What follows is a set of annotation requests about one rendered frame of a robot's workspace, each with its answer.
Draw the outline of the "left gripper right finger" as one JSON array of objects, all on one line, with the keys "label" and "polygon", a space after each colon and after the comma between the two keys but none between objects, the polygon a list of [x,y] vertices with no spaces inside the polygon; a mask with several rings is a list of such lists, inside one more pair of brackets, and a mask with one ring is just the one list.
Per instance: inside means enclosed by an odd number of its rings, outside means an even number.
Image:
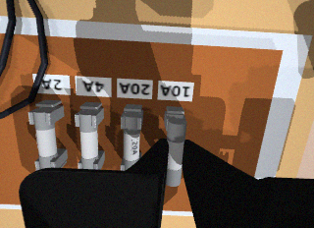
[{"label": "left gripper right finger", "polygon": [[278,228],[314,216],[314,179],[256,179],[185,140],[183,178],[196,228]]}]

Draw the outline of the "white ceramic fuse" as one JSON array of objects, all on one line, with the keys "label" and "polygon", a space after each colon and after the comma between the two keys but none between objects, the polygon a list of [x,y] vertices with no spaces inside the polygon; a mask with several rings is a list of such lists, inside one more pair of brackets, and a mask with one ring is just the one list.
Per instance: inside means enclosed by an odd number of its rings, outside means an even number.
[{"label": "white ceramic fuse", "polygon": [[180,118],[168,120],[167,141],[169,144],[166,185],[176,187],[181,183],[183,145],[187,121]]},{"label": "white ceramic fuse", "polygon": [[51,126],[46,125],[45,116],[45,113],[50,113],[53,110],[53,108],[33,110],[40,169],[51,168],[51,161],[55,161],[58,158],[55,123]]},{"label": "white ceramic fuse", "polygon": [[123,164],[125,171],[133,166],[139,160],[139,138],[140,130],[137,129],[137,117],[141,114],[136,112],[124,113],[125,128],[124,132],[124,156]]},{"label": "white ceramic fuse", "polygon": [[82,169],[94,169],[93,164],[99,160],[98,153],[98,126],[92,128],[92,115],[95,110],[82,110],[79,113],[80,146]]}]

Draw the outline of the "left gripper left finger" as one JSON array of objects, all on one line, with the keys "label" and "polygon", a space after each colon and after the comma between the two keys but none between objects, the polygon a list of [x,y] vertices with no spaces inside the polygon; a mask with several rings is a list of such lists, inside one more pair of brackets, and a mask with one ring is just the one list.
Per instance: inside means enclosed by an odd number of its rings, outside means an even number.
[{"label": "left gripper left finger", "polygon": [[126,171],[30,173],[19,189],[25,227],[161,228],[168,155],[168,141],[160,139]]}]

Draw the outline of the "red test probe with black lead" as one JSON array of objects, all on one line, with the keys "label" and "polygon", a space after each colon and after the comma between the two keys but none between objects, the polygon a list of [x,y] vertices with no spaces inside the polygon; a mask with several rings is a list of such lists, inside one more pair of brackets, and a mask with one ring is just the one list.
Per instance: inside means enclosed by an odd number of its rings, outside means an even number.
[{"label": "red test probe with black lead", "polygon": [[[39,87],[43,80],[44,74],[46,72],[48,66],[48,56],[47,56],[47,47],[46,47],[46,39],[45,39],[45,30],[44,30],[44,22],[43,16],[35,2],[35,0],[27,0],[30,8],[32,9],[35,17],[36,17],[36,25],[37,25],[37,34],[38,34],[38,42],[39,42],[39,51],[40,51],[40,59],[41,64],[39,66],[37,75],[35,77],[33,86],[31,88],[30,94],[27,99],[19,102],[18,104],[2,111],[0,113],[0,119],[20,110],[21,108],[33,103],[35,101],[36,95],[38,93]],[[8,12],[8,24],[6,28],[6,33],[1,49],[0,54],[0,77],[6,67],[14,31],[16,27],[16,12],[15,12],[15,4],[14,0],[6,0],[7,4],[7,12]]]}]

